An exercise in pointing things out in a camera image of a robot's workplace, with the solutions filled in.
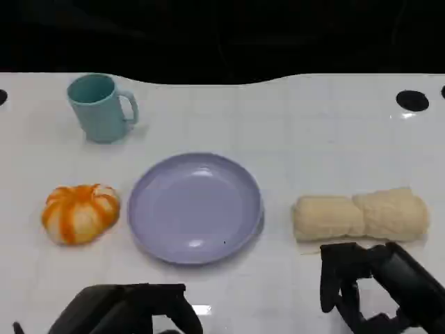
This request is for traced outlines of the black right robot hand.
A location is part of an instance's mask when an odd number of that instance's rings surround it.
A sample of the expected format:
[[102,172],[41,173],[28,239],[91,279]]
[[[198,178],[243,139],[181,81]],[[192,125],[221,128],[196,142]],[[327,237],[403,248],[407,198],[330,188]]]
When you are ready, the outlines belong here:
[[[365,249],[356,243],[322,245],[321,310],[337,309],[353,333],[403,333],[421,327],[444,333],[444,287],[394,242]],[[360,310],[357,281],[375,279],[398,304],[396,316],[369,319]]]

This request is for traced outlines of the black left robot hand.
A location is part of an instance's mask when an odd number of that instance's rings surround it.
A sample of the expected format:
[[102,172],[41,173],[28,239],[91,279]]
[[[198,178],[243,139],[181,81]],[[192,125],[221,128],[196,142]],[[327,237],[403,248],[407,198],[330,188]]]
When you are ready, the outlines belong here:
[[166,316],[182,333],[203,328],[183,284],[93,285],[61,312],[50,333],[153,333],[153,317]]

